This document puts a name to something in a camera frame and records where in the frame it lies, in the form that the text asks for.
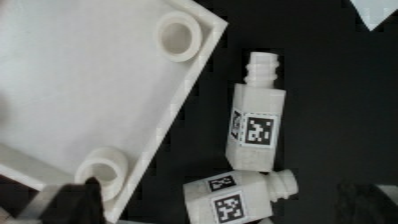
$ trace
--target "black surface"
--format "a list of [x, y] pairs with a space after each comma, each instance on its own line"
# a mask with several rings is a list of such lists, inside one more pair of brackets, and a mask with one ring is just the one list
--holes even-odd
[[341, 183], [337, 186], [335, 224], [396, 224], [398, 206], [369, 184]]
[[293, 169], [300, 184], [275, 224], [330, 224], [339, 181], [398, 184], [396, 18], [367, 32], [348, 0], [197, 2], [229, 27], [122, 216], [188, 223], [183, 183], [231, 169], [232, 85], [248, 52], [268, 49], [287, 91], [277, 169]]

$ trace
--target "tray rim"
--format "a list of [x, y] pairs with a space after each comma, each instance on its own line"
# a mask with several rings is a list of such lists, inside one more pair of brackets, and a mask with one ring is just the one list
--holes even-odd
[[[129, 201], [129, 197], [133, 195], [133, 191], [143, 176], [143, 172], [149, 166], [149, 162], [154, 157], [154, 153], [158, 151], [159, 143], [163, 141], [165, 134], [168, 132], [168, 128], [172, 125], [172, 121], [177, 115], [177, 111], [183, 107], [184, 99], [200, 75], [200, 71], [215, 50], [215, 46], [220, 40], [220, 36], [227, 27], [227, 22], [220, 19], [220, 17], [207, 11], [207, 9], [199, 5], [191, 0], [163, 0], [175, 10], [184, 11], [199, 23], [206, 25], [209, 28], [207, 36], [202, 40], [200, 50], [197, 52], [191, 66], [186, 71], [184, 79], [181, 80], [179, 87], [174, 92], [170, 104], [167, 107], [167, 112], [159, 118], [159, 122], [156, 125], [156, 131], [151, 134], [145, 147], [142, 149], [142, 154], [136, 159], [136, 163], [133, 165], [131, 172], [126, 177], [124, 186], [119, 192], [119, 195], [110, 202], [110, 209], [104, 209], [104, 217], [110, 223], [115, 223], [119, 220], [119, 216]], [[53, 184], [72, 182], [72, 177], [64, 171], [55, 169], [44, 162], [40, 162], [35, 158], [24, 155], [17, 150], [7, 148], [7, 146], [0, 145], [0, 174], [17, 181], [23, 185], [26, 185], [32, 189], [40, 191], [44, 187]]]

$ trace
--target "black object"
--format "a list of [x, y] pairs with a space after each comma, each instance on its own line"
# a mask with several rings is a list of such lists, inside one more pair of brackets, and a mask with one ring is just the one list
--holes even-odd
[[374, 185], [341, 183], [335, 224], [396, 224], [398, 206]]
[[39, 217], [42, 224], [104, 224], [101, 187], [94, 178], [85, 185], [65, 185]]
[[104, 224], [97, 180], [90, 178], [85, 185], [69, 184], [58, 191], [49, 189], [51, 187], [44, 188], [32, 200], [16, 223], [39, 220], [42, 224]]

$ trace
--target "hole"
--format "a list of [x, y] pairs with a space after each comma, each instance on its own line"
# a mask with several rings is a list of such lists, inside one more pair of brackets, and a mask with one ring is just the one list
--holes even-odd
[[165, 27], [161, 33], [163, 48], [172, 54], [181, 54], [190, 47], [191, 33], [188, 27], [174, 23]]
[[115, 171], [104, 164], [92, 165], [92, 175], [99, 182], [110, 182], [115, 179]]

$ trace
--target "white cylinder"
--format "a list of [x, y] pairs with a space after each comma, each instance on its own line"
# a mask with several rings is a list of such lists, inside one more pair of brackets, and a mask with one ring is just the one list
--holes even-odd
[[279, 198], [287, 197], [298, 193], [298, 185], [295, 180], [295, 174], [289, 170], [270, 172], [264, 176], [268, 185], [268, 195], [271, 202], [277, 202]]
[[101, 184], [103, 201], [108, 201], [119, 194], [128, 175], [128, 159], [122, 152], [104, 147], [96, 149], [78, 167], [74, 182], [85, 183], [96, 177]]
[[250, 63], [247, 65], [248, 74], [245, 83], [252, 87], [271, 87], [277, 79], [275, 68], [279, 66], [277, 55], [271, 53], [252, 52]]
[[161, 17], [154, 39], [158, 50], [170, 61], [183, 62], [195, 56], [202, 31], [193, 17], [184, 12], [174, 11]]

